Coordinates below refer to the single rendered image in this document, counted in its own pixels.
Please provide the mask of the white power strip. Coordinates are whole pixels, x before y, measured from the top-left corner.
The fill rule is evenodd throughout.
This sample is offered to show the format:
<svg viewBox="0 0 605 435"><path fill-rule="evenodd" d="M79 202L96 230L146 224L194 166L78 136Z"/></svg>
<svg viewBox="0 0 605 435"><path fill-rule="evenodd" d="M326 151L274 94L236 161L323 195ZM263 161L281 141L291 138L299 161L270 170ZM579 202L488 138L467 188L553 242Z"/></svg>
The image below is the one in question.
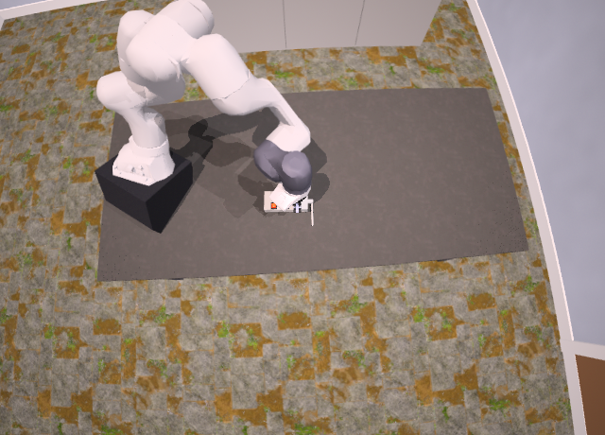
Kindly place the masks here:
<svg viewBox="0 0 605 435"><path fill-rule="evenodd" d="M265 191L265 212L283 212L274 202L269 198L273 191ZM311 204L311 210L313 210L313 200L308 200L307 197L302 201L302 212L308 211L308 204ZM285 212L293 212L294 205L290 206Z"/></svg>

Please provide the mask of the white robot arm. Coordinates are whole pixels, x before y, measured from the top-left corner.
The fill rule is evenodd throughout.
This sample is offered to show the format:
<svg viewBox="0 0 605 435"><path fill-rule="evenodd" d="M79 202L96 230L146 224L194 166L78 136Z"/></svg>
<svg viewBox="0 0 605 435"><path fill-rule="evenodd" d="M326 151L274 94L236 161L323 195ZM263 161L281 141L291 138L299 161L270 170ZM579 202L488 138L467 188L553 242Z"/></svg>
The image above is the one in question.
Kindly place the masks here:
<svg viewBox="0 0 605 435"><path fill-rule="evenodd" d="M132 10L120 19L122 72L101 77L96 86L98 100L121 114L132 133L112 174L152 185L173 173L164 118L146 106L181 99L184 73L194 77L222 113L246 115L269 107L278 115L278 127L253 159L266 178L279 183L269 197L286 211L311 189L312 166L301 152L310 144L310 130L269 80L253 76L235 48L211 34L214 25L213 13L201 0L174 0L156 15Z"/></svg>

